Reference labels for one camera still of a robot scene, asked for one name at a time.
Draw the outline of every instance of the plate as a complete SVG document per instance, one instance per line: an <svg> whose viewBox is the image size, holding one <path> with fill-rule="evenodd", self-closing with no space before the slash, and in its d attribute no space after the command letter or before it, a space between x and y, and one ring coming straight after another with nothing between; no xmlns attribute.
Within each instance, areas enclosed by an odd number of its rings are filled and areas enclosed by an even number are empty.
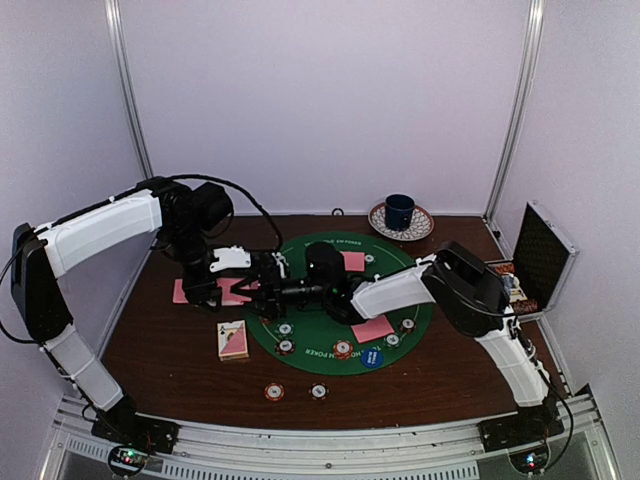
<svg viewBox="0 0 640 480"><path fill-rule="evenodd" d="M369 223L380 235L399 242L415 242L433 232L433 217L424 208L416 205L411 217L411 226L400 232L387 228L384 223L384 203L376 205L369 212Z"/></svg>

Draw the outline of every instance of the wooden table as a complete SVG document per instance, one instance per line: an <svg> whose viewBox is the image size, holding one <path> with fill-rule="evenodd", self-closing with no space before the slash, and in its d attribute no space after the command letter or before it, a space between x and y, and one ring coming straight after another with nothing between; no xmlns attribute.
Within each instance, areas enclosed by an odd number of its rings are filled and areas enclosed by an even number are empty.
<svg viewBox="0 0 640 480"><path fill-rule="evenodd" d="M276 217L285 238L321 231L376 235L366 217ZM436 217L427 239L402 244L413 257L456 240L483 260L500 253L479 218ZM261 218L237 218L219 242L246 248L274 243ZM291 368L249 335L246 363L221 363L216 323L242 317L241 307L211 314L172 304L181 267L150 256L107 348L104 362L142 413L194 422L283 429L346 429L423 425L477 418L515 409L511 391L489 356L457 333L439 308L420 345L389 367L366 375L325 377ZM524 325L545 366L557 372L536 323ZM309 386L324 382L325 401ZM277 403L264 397L271 382L285 387Z"/></svg>

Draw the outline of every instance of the white wall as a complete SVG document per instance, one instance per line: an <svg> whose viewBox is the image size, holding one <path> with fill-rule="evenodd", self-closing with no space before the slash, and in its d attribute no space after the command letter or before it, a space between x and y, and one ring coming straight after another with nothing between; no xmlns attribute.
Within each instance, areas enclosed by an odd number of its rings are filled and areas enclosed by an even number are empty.
<svg viewBox="0 0 640 480"><path fill-rule="evenodd" d="M497 222L513 245L538 199L582 249L548 315L573 387L589 382L624 478L640 471L640 2L548 3Z"/></svg>
<svg viewBox="0 0 640 480"><path fill-rule="evenodd" d="M0 258L13 229L54 220L139 180L104 2L0 2ZM63 283L76 325L96 346L148 246L88 261ZM26 332L2 286L0 318ZM32 346L0 336L0 478L35 478L62 382Z"/></svg>
<svg viewBox="0 0 640 480"><path fill-rule="evenodd" d="M528 8L122 2L152 165L234 180L276 213L362 213L394 191L432 213L480 213Z"/></svg>

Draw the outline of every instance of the dark blue mug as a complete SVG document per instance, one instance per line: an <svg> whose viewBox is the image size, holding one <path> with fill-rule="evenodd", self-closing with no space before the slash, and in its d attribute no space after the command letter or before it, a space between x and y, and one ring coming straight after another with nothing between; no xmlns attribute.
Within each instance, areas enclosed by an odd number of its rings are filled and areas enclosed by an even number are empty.
<svg viewBox="0 0 640 480"><path fill-rule="evenodd" d="M384 223L389 230L402 231L411 226L416 202L407 195L389 195L384 204Z"/></svg>

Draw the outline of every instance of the blue poker chip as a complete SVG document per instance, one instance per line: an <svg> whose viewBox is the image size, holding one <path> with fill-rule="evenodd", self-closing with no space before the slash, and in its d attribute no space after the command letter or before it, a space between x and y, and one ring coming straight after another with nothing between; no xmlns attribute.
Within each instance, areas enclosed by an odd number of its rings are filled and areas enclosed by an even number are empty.
<svg viewBox="0 0 640 480"><path fill-rule="evenodd" d="M362 352L360 361L367 368L378 368L382 366L384 357L382 356L382 352L380 350L369 348Z"/></svg>

